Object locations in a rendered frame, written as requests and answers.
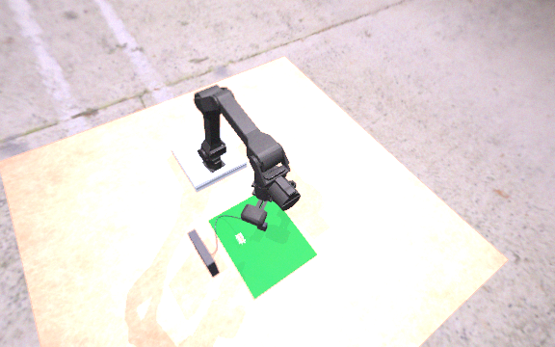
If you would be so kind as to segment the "green circuit board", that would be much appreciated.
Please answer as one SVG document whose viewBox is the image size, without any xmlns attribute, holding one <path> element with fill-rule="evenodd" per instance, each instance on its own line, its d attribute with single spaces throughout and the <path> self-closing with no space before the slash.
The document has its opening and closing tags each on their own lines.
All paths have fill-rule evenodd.
<svg viewBox="0 0 555 347">
<path fill-rule="evenodd" d="M 254 299 L 307 263 L 317 253 L 313 250 L 289 216 L 279 206 L 267 202 L 266 231 L 242 221 L 246 204 L 256 206 L 251 196 L 208 220 L 239 271 Z M 229 217 L 234 216 L 234 217 Z"/>
</svg>

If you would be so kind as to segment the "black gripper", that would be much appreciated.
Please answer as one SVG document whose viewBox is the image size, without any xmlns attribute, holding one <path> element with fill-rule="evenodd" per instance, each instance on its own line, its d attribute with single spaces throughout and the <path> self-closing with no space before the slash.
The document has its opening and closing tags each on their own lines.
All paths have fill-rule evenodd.
<svg viewBox="0 0 555 347">
<path fill-rule="evenodd" d="M 264 208 L 268 202 L 267 196 L 269 194 L 266 191 L 267 189 L 258 187 L 254 181 L 251 187 L 254 188 L 251 194 L 258 198 L 258 202 L 256 206 L 246 204 L 241 213 L 241 219 L 242 221 L 245 221 L 257 227 L 262 227 L 267 217 L 267 212 L 264 210 Z"/>
</svg>

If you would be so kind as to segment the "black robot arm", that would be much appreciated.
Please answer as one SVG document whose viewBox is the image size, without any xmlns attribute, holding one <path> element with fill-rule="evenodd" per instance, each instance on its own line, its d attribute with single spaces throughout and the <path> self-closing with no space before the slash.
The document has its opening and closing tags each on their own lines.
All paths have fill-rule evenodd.
<svg viewBox="0 0 555 347">
<path fill-rule="evenodd" d="M 267 189 L 267 201 L 272 200 L 282 211 L 288 210 L 300 199 L 295 189 L 296 182 L 287 180 L 289 161 L 279 144 L 271 135 L 261 132 L 235 100 L 227 87 L 218 85 L 195 93 L 195 105 L 203 114 L 205 140 L 198 149 L 202 164 L 210 173 L 223 166 L 221 155 L 226 153 L 226 145 L 221 140 L 221 114 L 230 124 L 247 148 L 247 157 L 254 170 L 254 182 Z M 203 163 L 204 162 L 204 163 Z M 277 167 L 277 164 L 282 165 Z"/>
</svg>

